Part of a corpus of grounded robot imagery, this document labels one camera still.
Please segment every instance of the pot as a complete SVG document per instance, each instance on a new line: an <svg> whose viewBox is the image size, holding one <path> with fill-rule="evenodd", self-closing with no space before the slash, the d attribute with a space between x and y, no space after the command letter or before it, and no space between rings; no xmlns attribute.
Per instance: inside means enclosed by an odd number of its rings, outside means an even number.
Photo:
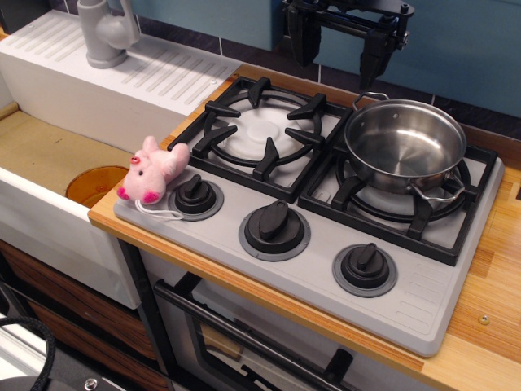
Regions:
<svg viewBox="0 0 521 391"><path fill-rule="evenodd" d="M358 109L364 96L385 98ZM345 141L357 176L379 190L418 194L424 200L452 202L465 190L454 169L466 151L461 126L447 113L413 100L364 93L353 103ZM448 179L459 185L450 197L424 193Z"/></svg>

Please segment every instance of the gray faucet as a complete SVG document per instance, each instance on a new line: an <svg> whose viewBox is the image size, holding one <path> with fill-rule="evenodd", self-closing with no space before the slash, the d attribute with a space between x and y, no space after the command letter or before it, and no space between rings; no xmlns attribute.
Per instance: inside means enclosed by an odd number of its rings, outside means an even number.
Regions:
<svg viewBox="0 0 521 391"><path fill-rule="evenodd" d="M139 41L130 0L120 0L124 16L111 15L107 0L78 0L78 15L94 68L112 68L127 58L126 49Z"/></svg>

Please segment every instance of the pot rim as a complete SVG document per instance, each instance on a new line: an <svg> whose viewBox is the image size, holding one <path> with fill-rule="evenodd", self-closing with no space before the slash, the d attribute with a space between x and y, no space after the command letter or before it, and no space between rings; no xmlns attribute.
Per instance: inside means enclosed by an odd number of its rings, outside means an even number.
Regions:
<svg viewBox="0 0 521 391"><path fill-rule="evenodd" d="M451 165L447 165L446 168L439 170L437 172L424 174L424 175L400 175L400 174L394 174L389 171L379 169L377 167L374 167L373 165L369 164L364 159L360 158L358 154L352 149L352 145L349 142L350 134L353 132L352 123L356 121L360 116L367 115L371 110L379 109L381 107L386 106L400 106L403 108L406 107L412 107L412 108L423 108L426 109L428 114L431 116L437 117L439 120L442 120L443 122L446 122L453 130L454 133L458 135L459 138L459 151L458 154L454 157L453 163ZM423 178L430 178L435 177L442 174L448 174L450 173L465 157L466 153L466 135L463 131L463 128L458 124L454 118L452 118L447 112L444 112L443 110L432 106L428 103L419 102L415 100L408 100L408 99L389 99L384 101L377 101L370 103L363 108L355 111L348 119L348 121L345 124L344 127L344 141L346 142L349 154L351 156L354 156L360 163L365 165L368 169L372 169L375 172L378 172L380 174L387 175L391 178L397 178L397 179L408 179L410 182L412 182L414 179L423 179Z"/></svg>

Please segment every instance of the pink stuffed pig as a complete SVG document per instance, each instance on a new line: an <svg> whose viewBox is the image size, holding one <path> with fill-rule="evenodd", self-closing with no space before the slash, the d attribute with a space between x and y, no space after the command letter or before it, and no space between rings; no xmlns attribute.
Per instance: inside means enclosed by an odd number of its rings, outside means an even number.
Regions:
<svg viewBox="0 0 521 391"><path fill-rule="evenodd" d="M159 148L153 136L148 136L143 148L130 158L129 172L117 195L123 200L155 204L163 198L166 186L185 169L189 158L186 144L176 144L167 152Z"/></svg>

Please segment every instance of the stove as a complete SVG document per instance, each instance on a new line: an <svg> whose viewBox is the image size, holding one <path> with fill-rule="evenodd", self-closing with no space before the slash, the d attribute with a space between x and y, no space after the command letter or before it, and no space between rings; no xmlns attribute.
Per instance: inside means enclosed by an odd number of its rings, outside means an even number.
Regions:
<svg viewBox="0 0 521 391"><path fill-rule="evenodd" d="M465 191L427 202L365 186L349 167L350 108L239 77L169 146L185 171L153 210L116 216L422 356L440 348L504 165L469 146ZM429 193L446 197L446 182Z"/></svg>

